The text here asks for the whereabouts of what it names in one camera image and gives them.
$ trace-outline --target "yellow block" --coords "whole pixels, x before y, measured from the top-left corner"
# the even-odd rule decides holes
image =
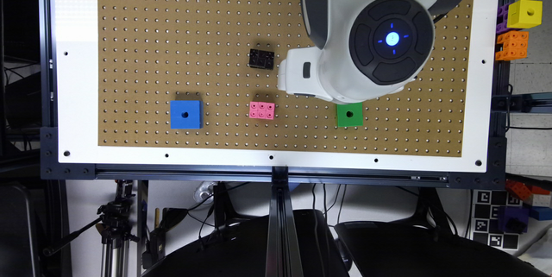
[[[543,1],[519,0],[508,9],[508,28],[533,28],[543,22]]]

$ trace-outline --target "black metal frame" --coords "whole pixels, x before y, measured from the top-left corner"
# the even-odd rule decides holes
[[[43,179],[177,179],[270,182],[271,167],[74,164],[58,162],[55,43],[50,29],[50,0],[41,0],[43,126],[41,176]],[[513,0],[499,0],[499,4]],[[510,63],[494,64],[493,95],[508,92]],[[359,170],[289,167],[289,182],[346,183],[382,186],[425,186],[467,189],[504,189],[505,121],[503,112],[491,113],[485,173]]]

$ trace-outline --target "blue block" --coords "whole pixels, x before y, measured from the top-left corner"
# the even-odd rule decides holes
[[[549,207],[532,207],[529,216],[539,221],[552,220],[552,209]]]
[[[204,103],[199,100],[171,101],[171,129],[201,129]]]
[[[507,233],[516,232],[512,227],[515,224],[510,224],[511,220],[516,220],[517,222],[525,224],[523,227],[523,233],[527,233],[527,224],[529,224],[529,209],[522,207],[499,207],[499,230]]]

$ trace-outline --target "tripod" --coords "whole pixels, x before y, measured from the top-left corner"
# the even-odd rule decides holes
[[[129,222],[132,205],[132,180],[116,180],[115,200],[97,209],[99,218],[76,230],[59,242],[43,250],[45,256],[53,255],[94,224],[102,237],[102,277],[123,277],[127,274],[129,241],[140,239],[132,234]]]

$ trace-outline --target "red block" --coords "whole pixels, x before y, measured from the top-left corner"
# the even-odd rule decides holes
[[[547,191],[543,188],[540,188],[538,186],[528,186],[529,191],[531,191],[533,194],[539,194],[539,195],[550,195],[550,191]]]
[[[521,182],[508,180],[505,188],[513,197],[521,200],[526,200],[531,195],[529,188]]]

